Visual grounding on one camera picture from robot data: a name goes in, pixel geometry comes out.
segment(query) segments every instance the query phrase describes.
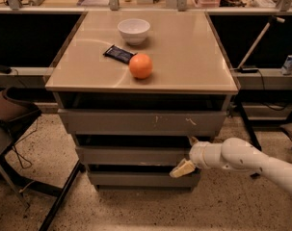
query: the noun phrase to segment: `orange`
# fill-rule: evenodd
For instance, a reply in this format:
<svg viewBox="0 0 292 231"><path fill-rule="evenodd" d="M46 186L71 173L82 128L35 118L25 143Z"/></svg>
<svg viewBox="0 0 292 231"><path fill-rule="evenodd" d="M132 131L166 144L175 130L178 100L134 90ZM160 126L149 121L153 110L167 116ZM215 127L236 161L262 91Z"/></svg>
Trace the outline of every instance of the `orange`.
<svg viewBox="0 0 292 231"><path fill-rule="evenodd" d="M135 78L145 79L152 73L153 63L147 54L138 53L130 59L128 67Z"/></svg>

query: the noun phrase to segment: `white bowl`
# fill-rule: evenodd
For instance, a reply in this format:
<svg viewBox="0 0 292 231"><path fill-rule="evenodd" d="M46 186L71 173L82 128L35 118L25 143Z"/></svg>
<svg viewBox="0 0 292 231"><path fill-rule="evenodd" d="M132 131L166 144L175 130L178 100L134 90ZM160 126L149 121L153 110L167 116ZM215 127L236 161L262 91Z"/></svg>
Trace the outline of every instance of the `white bowl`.
<svg viewBox="0 0 292 231"><path fill-rule="evenodd" d="M125 19L119 23L118 29L122 38L131 45L141 44L147 37L149 23L143 19Z"/></svg>

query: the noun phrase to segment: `white robotic arm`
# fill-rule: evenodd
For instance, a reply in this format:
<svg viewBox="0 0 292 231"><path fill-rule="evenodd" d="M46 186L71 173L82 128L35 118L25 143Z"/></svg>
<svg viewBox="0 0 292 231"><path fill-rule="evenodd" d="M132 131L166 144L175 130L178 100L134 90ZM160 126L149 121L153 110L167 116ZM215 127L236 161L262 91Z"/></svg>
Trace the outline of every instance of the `white robotic arm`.
<svg viewBox="0 0 292 231"><path fill-rule="evenodd" d="M223 143L196 141L190 160L182 160L170 173L177 178L198 168L252 170L292 194L292 164L269 157L246 141L230 138Z"/></svg>

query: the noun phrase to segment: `concrete floor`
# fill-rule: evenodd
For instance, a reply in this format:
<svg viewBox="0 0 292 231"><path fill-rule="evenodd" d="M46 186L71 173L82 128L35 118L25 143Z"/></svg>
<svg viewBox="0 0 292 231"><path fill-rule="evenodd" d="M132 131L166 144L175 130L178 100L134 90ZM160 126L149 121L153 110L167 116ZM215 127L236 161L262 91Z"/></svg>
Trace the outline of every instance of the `concrete floor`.
<svg viewBox="0 0 292 231"><path fill-rule="evenodd" d="M263 151L292 163L292 142L282 132L257 132ZM228 117L215 139L248 140L242 119ZM39 118L38 131L17 145L32 162L21 169L13 153L7 160L20 174L61 187L74 167L74 142L57 115ZM100 191L79 173L49 230L271 230L292 231L292 196L251 172L208 169L192 192ZM27 210L0 182L0 231L38 230L54 197L27 190Z"/></svg>

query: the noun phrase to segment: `chair leg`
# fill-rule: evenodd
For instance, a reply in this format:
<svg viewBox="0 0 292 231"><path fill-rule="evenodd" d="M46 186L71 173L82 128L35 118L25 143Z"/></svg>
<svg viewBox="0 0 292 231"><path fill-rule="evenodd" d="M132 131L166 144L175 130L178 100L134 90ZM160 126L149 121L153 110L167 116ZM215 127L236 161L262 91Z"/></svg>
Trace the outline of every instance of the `chair leg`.
<svg viewBox="0 0 292 231"><path fill-rule="evenodd" d="M18 191L16 185L13 183L13 181L11 180L10 176L7 174L7 172L2 168L2 166L0 165L0 173L3 176L3 178L6 180L6 182L10 185L10 187L13 189L14 193L16 194L16 196L19 198L19 200L22 202L22 204L28 208L29 204L27 203L27 201L24 199L23 195Z"/></svg>

